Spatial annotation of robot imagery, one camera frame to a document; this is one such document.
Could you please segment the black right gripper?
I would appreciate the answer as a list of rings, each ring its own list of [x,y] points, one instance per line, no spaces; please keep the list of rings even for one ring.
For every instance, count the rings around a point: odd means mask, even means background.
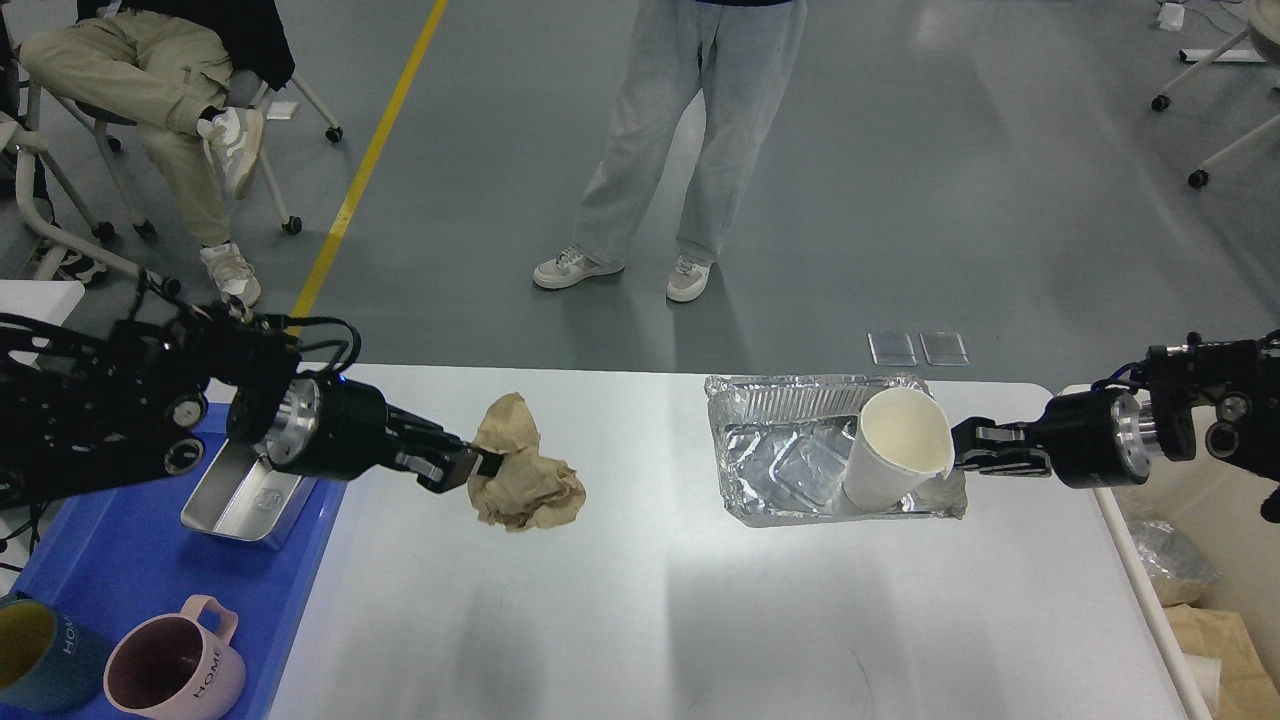
[[[1052,398],[1037,421],[970,416],[951,428],[955,468],[982,475],[1050,477],[1074,489],[1143,486],[1149,450],[1140,404],[1121,388]]]

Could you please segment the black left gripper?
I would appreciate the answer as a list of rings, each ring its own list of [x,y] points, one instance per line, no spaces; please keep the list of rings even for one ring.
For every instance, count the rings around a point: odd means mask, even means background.
[[[333,374],[293,379],[257,447],[278,471],[328,480],[396,461],[435,495],[495,477],[506,459],[388,405],[375,386]]]

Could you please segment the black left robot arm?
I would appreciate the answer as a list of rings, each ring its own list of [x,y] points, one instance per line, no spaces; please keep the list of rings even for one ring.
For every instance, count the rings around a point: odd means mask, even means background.
[[[211,380],[236,391],[228,441],[262,450],[278,471],[346,482],[380,466],[442,495],[500,470],[502,454],[349,379],[362,340],[348,322],[256,314],[237,301],[197,306],[140,281],[138,299],[148,293],[175,309],[173,319],[127,316],[104,340],[3,315],[5,509],[193,470]]]

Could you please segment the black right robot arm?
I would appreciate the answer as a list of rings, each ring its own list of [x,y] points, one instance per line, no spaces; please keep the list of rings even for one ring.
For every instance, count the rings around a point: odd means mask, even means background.
[[[1051,398],[1033,421],[970,416],[952,430],[955,468],[1057,477],[1075,489],[1142,486],[1153,457],[1188,462],[1201,448],[1279,478],[1279,341],[1155,345],[1087,389]]]

